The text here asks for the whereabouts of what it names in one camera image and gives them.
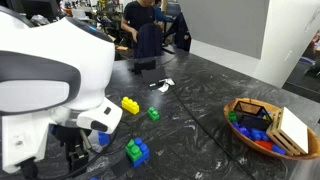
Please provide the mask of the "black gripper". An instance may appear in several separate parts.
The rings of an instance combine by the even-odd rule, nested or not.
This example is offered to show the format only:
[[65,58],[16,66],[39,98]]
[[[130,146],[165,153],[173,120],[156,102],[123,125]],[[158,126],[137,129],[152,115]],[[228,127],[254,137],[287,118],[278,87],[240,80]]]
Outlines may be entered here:
[[53,128],[54,137],[65,147],[66,159],[69,163],[69,171],[85,172],[85,165],[89,161],[89,153],[84,148],[83,137],[88,137],[91,130],[83,128],[71,128],[55,125]]

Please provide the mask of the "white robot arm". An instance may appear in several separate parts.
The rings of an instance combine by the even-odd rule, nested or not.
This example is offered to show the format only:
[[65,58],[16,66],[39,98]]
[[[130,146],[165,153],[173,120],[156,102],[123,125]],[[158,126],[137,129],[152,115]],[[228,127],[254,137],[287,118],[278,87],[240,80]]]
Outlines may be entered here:
[[44,158],[50,125],[111,134],[122,110],[105,97],[115,45],[76,18],[34,27],[1,9],[2,169]]

